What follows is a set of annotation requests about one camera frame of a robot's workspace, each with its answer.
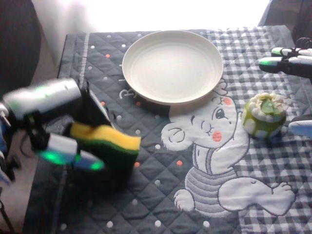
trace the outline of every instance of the green cupcake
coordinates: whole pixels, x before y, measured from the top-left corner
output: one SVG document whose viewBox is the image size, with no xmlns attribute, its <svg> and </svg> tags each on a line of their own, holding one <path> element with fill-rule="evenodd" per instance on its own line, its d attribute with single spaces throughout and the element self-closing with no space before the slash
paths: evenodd
<svg viewBox="0 0 312 234">
<path fill-rule="evenodd" d="M 286 121 L 287 98 L 262 93 L 246 103 L 242 124 L 246 132 L 256 138 L 270 138 L 278 134 Z"/>
</svg>

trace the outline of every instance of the white plate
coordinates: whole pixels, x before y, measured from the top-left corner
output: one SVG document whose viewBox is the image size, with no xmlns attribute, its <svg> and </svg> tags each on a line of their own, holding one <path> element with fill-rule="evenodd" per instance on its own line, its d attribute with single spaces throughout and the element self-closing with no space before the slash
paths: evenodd
<svg viewBox="0 0 312 234">
<path fill-rule="evenodd" d="M 126 81 L 147 100 L 183 104 L 208 94 L 221 79 L 218 49 L 186 31 L 161 31 L 136 41 L 122 61 Z"/>
</svg>

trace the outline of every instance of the robotic hand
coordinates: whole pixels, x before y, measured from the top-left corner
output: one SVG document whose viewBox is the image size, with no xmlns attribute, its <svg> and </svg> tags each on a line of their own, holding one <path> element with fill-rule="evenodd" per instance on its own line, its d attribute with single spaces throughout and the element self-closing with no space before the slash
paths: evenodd
<svg viewBox="0 0 312 234">
<path fill-rule="evenodd" d="M 102 169 L 104 162 L 81 150 L 76 140 L 44 130 L 43 124 L 64 115 L 71 115 L 75 121 L 92 127 L 113 127 L 105 108 L 88 85 L 78 87 L 70 78 L 5 94 L 0 103 L 0 118 L 5 131 L 4 134 L 0 133 L 0 179 L 8 184 L 15 179 L 13 168 L 17 167 L 17 162 L 8 162 L 5 142 L 9 141 L 10 145 L 10 140 L 18 129 L 26 130 L 36 153 L 55 164 L 72 164 L 88 170 Z"/>
<path fill-rule="evenodd" d="M 309 78 L 312 81 L 312 40 L 300 38 L 295 48 L 277 47 L 271 56 L 259 61 L 259 68 L 264 72 L 284 72 L 288 75 Z M 288 125 L 295 135 L 312 137 L 312 115 L 295 117 Z"/>
</svg>

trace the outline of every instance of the checkered fabric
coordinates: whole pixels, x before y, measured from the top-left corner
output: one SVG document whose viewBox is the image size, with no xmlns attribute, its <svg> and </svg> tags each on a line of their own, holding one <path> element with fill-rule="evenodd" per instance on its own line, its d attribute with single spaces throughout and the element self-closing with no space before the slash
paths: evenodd
<svg viewBox="0 0 312 234">
<path fill-rule="evenodd" d="M 191 31 L 209 39 L 222 54 L 223 79 L 238 111 L 261 92 L 276 92 L 293 100 L 287 110 L 286 125 L 295 116 L 311 110 L 307 96 L 303 95 L 305 89 L 311 88 L 310 83 L 285 74 L 267 74 L 258 68 L 258 60 L 269 57 L 271 49 L 277 46 L 273 28 Z M 286 127 L 281 137 L 271 141 L 251 139 L 247 155 L 234 167 L 238 176 L 253 177 L 271 187 L 281 182 L 290 184 L 296 200 L 284 216 L 276 217 L 251 206 L 246 212 L 209 218 L 175 207 L 174 194 L 185 187 L 185 175 L 193 165 L 192 147 L 172 152 L 163 146 L 160 133 L 169 123 L 169 108 L 137 96 L 121 69 L 127 49 L 148 33 L 67 37 L 59 77 L 72 77 L 79 83 L 89 81 L 99 100 L 117 116 L 116 125 L 127 134 L 142 136 L 142 143 L 139 166 L 134 168 L 128 183 L 123 183 L 119 175 L 67 169 L 59 216 L 56 213 L 56 233 L 311 233 L 312 144 L 289 133 Z"/>
</svg>

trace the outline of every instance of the white wall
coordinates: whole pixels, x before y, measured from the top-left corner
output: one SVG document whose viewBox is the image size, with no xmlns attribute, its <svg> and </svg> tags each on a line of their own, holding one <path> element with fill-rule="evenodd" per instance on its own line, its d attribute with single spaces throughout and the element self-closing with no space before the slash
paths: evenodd
<svg viewBox="0 0 312 234">
<path fill-rule="evenodd" d="M 257 26 L 269 0 L 32 0 L 58 65 L 77 32 Z"/>
</svg>

